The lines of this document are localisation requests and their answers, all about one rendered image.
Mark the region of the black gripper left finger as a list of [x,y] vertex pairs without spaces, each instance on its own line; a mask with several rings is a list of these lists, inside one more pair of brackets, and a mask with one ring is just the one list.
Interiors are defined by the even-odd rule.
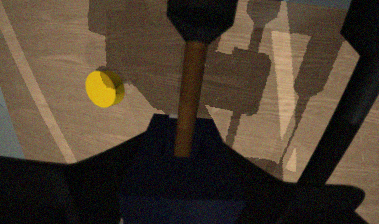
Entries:
[[69,224],[120,224],[117,193],[144,133],[72,164],[0,156],[0,198],[60,207]]

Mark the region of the yellow flat disc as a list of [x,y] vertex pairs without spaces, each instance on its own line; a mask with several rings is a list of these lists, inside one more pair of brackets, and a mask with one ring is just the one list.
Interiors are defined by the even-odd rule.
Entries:
[[125,93],[121,78],[109,70],[92,72],[86,79],[86,92],[93,103],[109,107],[119,103]]

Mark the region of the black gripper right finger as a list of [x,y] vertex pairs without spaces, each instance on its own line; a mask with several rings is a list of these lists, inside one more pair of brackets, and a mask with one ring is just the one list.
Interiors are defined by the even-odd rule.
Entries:
[[286,224],[298,209],[355,210],[365,199],[357,186],[281,181],[224,145],[248,199],[234,224]]

